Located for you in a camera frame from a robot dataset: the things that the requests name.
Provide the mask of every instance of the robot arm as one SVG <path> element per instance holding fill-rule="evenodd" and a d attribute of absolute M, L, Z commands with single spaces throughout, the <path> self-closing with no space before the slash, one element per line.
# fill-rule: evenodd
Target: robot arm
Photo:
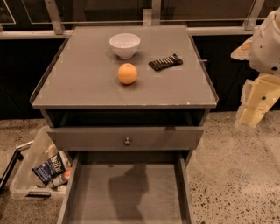
<path fill-rule="evenodd" d="M 272 11 L 254 32 L 250 67 L 263 74 L 280 74 L 280 8 Z"/>
<path fill-rule="evenodd" d="M 236 116 L 239 123 L 254 127 L 280 97 L 280 8 L 272 11 L 231 57 L 248 60 L 250 67 L 260 72 L 257 79 L 243 86 Z"/>

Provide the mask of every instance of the bowl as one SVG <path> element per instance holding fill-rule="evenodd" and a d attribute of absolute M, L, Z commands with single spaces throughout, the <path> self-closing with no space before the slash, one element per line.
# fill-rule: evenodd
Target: bowl
<path fill-rule="evenodd" d="M 131 33 L 120 33 L 113 36 L 109 43 L 116 55 L 127 60 L 132 58 L 139 49 L 140 38 Z"/>

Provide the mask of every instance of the drawer handle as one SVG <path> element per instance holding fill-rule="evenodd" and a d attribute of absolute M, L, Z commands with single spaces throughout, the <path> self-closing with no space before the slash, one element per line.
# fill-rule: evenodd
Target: drawer handle
<path fill-rule="evenodd" d="M 130 141 L 130 138 L 127 137 L 125 140 L 124 140 L 124 145 L 126 146 L 130 146 L 131 145 L 131 141 Z"/>

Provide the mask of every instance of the speckled floor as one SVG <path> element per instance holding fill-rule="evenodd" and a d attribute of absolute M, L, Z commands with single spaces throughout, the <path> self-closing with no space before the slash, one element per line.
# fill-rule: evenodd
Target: speckled floor
<path fill-rule="evenodd" d="M 235 112 L 211 113 L 187 167 L 193 222 L 280 223 L 280 111 L 255 129 L 235 127 Z M 0 175 L 15 145 L 31 141 L 43 120 L 0 121 Z M 56 223 L 61 199 L 30 199 L 5 189 L 0 223 Z"/>

